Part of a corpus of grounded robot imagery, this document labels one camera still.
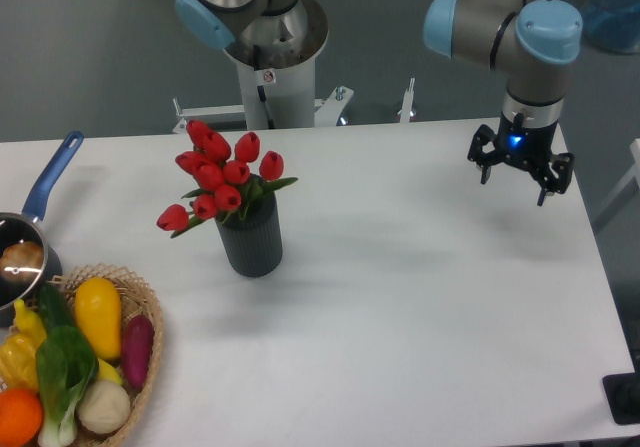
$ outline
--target blue container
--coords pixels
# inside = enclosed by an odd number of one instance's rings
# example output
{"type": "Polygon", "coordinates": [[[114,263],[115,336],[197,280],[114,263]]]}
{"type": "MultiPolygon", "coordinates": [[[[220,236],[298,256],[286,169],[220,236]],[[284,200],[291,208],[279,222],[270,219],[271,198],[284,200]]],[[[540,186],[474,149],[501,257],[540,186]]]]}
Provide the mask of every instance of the blue container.
{"type": "Polygon", "coordinates": [[[640,0],[589,0],[582,16],[586,37],[598,47],[640,52],[640,0]]]}

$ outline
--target wicker basket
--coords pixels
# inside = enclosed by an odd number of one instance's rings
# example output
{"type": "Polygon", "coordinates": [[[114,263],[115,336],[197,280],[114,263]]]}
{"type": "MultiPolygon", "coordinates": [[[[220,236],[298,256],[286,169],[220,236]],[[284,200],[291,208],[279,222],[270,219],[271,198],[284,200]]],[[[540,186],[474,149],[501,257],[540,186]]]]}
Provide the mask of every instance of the wicker basket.
{"type": "MultiPolygon", "coordinates": [[[[78,422],[78,436],[71,444],[73,447],[115,447],[121,445],[129,433],[138,423],[144,408],[149,400],[153,383],[160,366],[160,358],[162,356],[162,348],[164,345],[164,329],[162,321],[162,309],[158,303],[154,291],[149,285],[137,274],[130,272],[126,267],[116,267],[113,265],[98,264],[95,266],[87,265],[85,267],[76,268],[68,277],[54,277],[52,283],[60,286],[62,293],[67,297],[69,306],[73,306],[76,289],[85,280],[91,277],[103,277],[109,279],[116,286],[120,293],[122,302],[122,328],[138,314],[146,315],[153,324],[155,335],[153,338],[153,350],[151,361],[149,362],[149,373],[147,381],[141,391],[136,391],[124,381],[124,388],[129,394],[131,400],[131,415],[127,422],[111,436],[98,436],[88,432],[78,422]]],[[[27,305],[36,310],[35,303],[30,301],[27,305]]],[[[9,333],[15,333],[17,329],[12,326],[9,333]]],[[[122,377],[122,369],[117,366],[116,370],[122,377]]],[[[0,378],[0,391],[3,389],[4,383],[0,378]]],[[[37,446],[34,439],[29,446],[37,446]]]]}

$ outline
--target light blue joint cap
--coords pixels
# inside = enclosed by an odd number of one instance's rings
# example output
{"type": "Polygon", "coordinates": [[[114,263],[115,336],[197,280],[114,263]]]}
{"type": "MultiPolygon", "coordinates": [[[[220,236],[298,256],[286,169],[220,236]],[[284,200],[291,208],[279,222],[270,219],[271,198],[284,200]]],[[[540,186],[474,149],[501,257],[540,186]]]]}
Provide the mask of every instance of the light blue joint cap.
{"type": "Polygon", "coordinates": [[[527,52],[548,64],[573,62],[580,53],[582,16],[560,0],[536,0],[518,16],[516,36],[527,52]]]}
{"type": "Polygon", "coordinates": [[[451,58],[453,18],[457,0],[434,0],[429,7],[422,28],[424,45],[434,52],[451,58]]]}
{"type": "Polygon", "coordinates": [[[222,50],[235,41],[227,26],[197,0],[176,0],[176,11],[187,29],[206,46],[222,50]]]}

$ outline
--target blue pan handle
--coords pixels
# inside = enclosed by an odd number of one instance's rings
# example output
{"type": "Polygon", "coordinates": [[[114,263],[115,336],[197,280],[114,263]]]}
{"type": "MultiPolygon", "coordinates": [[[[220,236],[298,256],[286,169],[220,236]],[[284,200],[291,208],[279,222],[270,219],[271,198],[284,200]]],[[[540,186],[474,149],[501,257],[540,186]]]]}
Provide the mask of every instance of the blue pan handle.
{"type": "Polygon", "coordinates": [[[62,141],[62,145],[58,147],[58,150],[31,188],[31,192],[29,192],[29,196],[22,208],[23,215],[34,221],[44,219],[51,189],[53,189],[60,174],[69,165],[83,140],[84,135],[81,132],[74,131],[62,141]]]}

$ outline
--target blue led light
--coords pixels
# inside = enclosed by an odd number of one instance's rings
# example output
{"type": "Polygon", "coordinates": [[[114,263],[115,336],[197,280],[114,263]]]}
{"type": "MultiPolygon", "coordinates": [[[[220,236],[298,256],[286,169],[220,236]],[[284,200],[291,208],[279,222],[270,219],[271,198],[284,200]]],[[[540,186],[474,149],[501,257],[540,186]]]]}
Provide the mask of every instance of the blue led light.
{"type": "Polygon", "coordinates": [[[511,137],[509,137],[509,145],[511,146],[512,149],[515,149],[516,147],[518,147],[518,144],[520,144],[521,140],[522,140],[521,136],[512,135],[511,137]]]}

